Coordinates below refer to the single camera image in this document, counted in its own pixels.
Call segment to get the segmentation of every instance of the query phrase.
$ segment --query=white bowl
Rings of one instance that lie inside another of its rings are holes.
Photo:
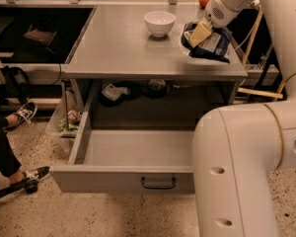
[[[165,36],[174,26],[176,16],[165,11],[149,12],[144,16],[148,31],[154,37]]]

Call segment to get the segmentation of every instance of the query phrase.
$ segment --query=drawer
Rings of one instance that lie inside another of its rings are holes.
[[[71,193],[193,193],[193,130],[196,118],[208,108],[206,94],[196,89],[195,98],[183,93],[177,102],[174,96],[168,102],[166,97],[157,100],[159,107],[157,102],[151,105],[156,110],[163,106],[170,110],[171,105],[187,108],[171,116],[161,112],[160,119],[139,116],[123,103],[126,110],[117,121],[119,107],[108,108],[104,115],[98,102],[101,89],[102,82],[94,81],[68,164],[50,168],[59,188]],[[133,105],[143,110],[147,103],[141,101]],[[135,118],[125,112],[134,112]],[[108,121],[110,116],[115,125]]]

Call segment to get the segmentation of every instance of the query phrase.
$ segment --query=speckled floor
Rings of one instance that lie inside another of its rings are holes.
[[[46,122],[8,134],[23,165],[66,164],[69,154],[45,134]],[[281,237],[296,237],[296,170],[269,175]],[[6,186],[0,177],[0,187]],[[0,237],[199,236],[194,195],[63,194],[52,178],[34,195],[0,199]]]

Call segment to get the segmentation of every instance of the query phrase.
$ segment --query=shoe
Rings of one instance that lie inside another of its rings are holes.
[[[28,102],[22,105],[13,115],[18,117],[18,123],[13,128],[19,126],[24,121],[31,123],[31,118],[37,113],[37,105],[33,102]]]
[[[50,176],[49,167],[40,167],[33,171],[27,171],[22,182],[24,183],[24,189],[28,194],[35,193],[37,191],[38,182],[46,179]]]

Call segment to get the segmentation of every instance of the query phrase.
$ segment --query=black pants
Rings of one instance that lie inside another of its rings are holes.
[[[0,173],[10,177],[21,167],[21,163],[14,155],[6,133],[0,128]]]

